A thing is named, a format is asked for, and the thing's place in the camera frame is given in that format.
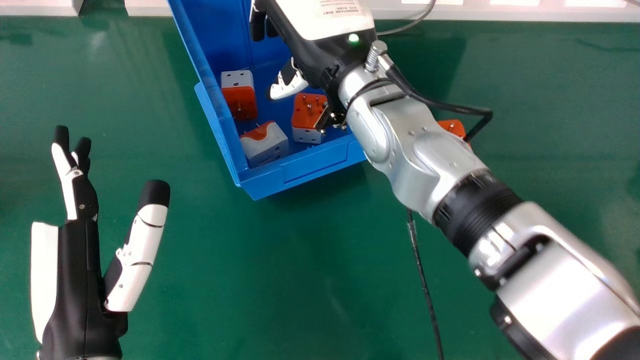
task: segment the white label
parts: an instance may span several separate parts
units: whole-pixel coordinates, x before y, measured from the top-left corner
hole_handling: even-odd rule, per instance
[[[362,16],[364,12],[357,0],[319,0],[316,2],[317,17]]]

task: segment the blue plastic bin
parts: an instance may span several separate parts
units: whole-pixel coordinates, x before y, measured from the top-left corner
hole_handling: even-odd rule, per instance
[[[351,131],[328,129],[323,143],[292,141],[293,97],[269,102],[266,90],[280,67],[291,57],[284,42],[268,38],[252,42],[249,37],[250,0],[169,0],[173,18],[198,73],[196,94],[207,115],[236,186],[253,200],[305,183],[365,159]],[[239,133],[256,122],[236,124],[220,90],[220,72],[250,69],[257,93],[259,118],[274,120],[289,137],[290,154],[271,163],[249,168]]]

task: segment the gray cable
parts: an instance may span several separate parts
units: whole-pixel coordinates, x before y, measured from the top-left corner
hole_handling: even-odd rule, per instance
[[[426,18],[427,16],[429,16],[429,14],[431,13],[431,11],[433,10],[433,7],[436,5],[436,0],[431,0],[431,2],[427,5],[427,8],[424,10],[424,13],[422,13],[422,15],[420,15],[420,17],[418,19],[415,19],[414,21],[411,21],[409,24],[401,26],[399,28],[396,29],[391,29],[391,30],[387,30],[387,31],[380,31],[378,33],[378,36],[385,36],[385,35],[391,35],[391,34],[397,34],[401,31],[404,30],[408,30],[414,26],[416,26],[420,21],[424,20],[424,18]]]

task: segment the green table surface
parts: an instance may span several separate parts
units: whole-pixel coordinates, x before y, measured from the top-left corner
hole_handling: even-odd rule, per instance
[[[474,150],[640,292],[637,24],[427,21],[387,40],[419,90],[492,107]],[[87,1],[73,19],[0,18],[0,359],[38,348],[29,230],[64,222],[57,124],[73,142],[93,139],[103,266],[143,182],[172,186],[127,359],[435,358],[387,179],[362,163],[252,201],[229,176],[196,82],[169,18],[129,18],[111,1]],[[447,358],[517,358],[488,316],[493,295],[439,231],[418,228]]]

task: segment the orange object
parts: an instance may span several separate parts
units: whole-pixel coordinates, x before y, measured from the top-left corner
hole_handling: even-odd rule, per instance
[[[258,117],[255,91],[250,86],[222,88],[229,110],[236,121],[254,120]]]
[[[316,130],[316,124],[324,111],[326,96],[318,94],[296,95],[293,101],[291,126],[296,129]]]
[[[464,138],[467,135],[465,126],[460,122],[460,120],[442,120],[438,121],[438,125],[460,138]]]
[[[265,122],[264,124],[256,127],[255,129],[240,135],[240,138],[251,138],[255,141],[259,142],[264,140],[267,137],[267,127],[269,124],[274,123],[273,121]]]

